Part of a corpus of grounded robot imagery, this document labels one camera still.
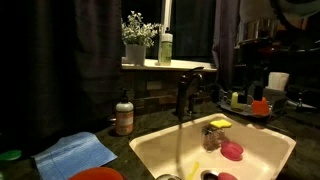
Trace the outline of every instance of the soap bottle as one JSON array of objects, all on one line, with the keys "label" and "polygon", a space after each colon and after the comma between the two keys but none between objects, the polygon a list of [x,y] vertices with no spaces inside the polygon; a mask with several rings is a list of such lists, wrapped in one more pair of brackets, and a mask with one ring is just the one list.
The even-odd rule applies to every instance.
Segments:
[{"label": "soap bottle", "polygon": [[233,110],[243,110],[244,109],[244,104],[241,104],[238,102],[239,100],[239,94],[238,92],[232,93],[232,98],[231,98],[231,108]]},{"label": "soap bottle", "polygon": [[173,36],[169,33],[169,28],[167,27],[165,33],[160,37],[160,49],[158,56],[160,66],[171,65],[172,40]]},{"label": "soap bottle", "polygon": [[121,101],[116,105],[116,133],[128,135],[133,130],[133,104],[128,101],[127,90],[123,90]]}]

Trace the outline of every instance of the window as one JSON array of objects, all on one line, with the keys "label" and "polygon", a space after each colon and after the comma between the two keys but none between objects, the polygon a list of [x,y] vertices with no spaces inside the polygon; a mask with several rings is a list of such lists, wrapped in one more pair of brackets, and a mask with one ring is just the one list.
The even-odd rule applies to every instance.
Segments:
[{"label": "window", "polygon": [[[213,63],[215,0],[122,0],[124,20],[130,11],[141,12],[146,23],[169,27],[173,34],[172,59]],[[158,48],[157,37],[146,58],[157,59]]]},{"label": "window", "polygon": [[214,0],[173,0],[172,59],[212,63]]}]

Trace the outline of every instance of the bottle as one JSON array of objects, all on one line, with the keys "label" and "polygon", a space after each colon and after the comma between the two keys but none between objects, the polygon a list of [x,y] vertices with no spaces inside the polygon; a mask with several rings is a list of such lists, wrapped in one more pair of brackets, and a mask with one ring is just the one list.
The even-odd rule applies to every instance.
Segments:
[{"label": "bottle", "polygon": [[252,101],[252,114],[258,116],[268,116],[270,114],[268,102],[265,97],[262,97],[261,101]]},{"label": "bottle", "polygon": [[159,64],[160,66],[170,66],[171,65],[171,55],[172,55],[172,34],[169,33],[169,28],[167,27],[164,34],[160,37],[160,50],[159,50]]},{"label": "bottle", "polygon": [[133,130],[133,104],[128,101],[127,90],[123,90],[121,101],[116,105],[116,132],[124,136]]}]

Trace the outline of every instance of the white cup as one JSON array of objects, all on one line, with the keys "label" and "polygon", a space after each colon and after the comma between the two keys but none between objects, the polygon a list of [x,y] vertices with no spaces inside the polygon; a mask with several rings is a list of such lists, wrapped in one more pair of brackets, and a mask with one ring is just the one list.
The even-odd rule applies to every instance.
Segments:
[{"label": "white cup", "polygon": [[284,91],[286,84],[288,83],[289,74],[283,72],[270,72],[269,82],[266,88]]}]

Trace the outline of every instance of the window sill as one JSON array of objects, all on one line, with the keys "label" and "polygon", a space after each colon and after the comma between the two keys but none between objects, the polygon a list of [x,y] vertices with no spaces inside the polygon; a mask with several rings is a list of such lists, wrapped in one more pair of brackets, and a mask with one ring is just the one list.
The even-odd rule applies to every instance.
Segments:
[{"label": "window sill", "polygon": [[151,71],[187,71],[196,67],[204,67],[205,72],[216,72],[217,69],[214,64],[205,62],[195,62],[195,61],[181,61],[181,60],[171,60],[170,66],[160,66],[158,60],[146,59],[144,66],[136,66],[133,64],[122,63],[123,70],[151,70]]}]

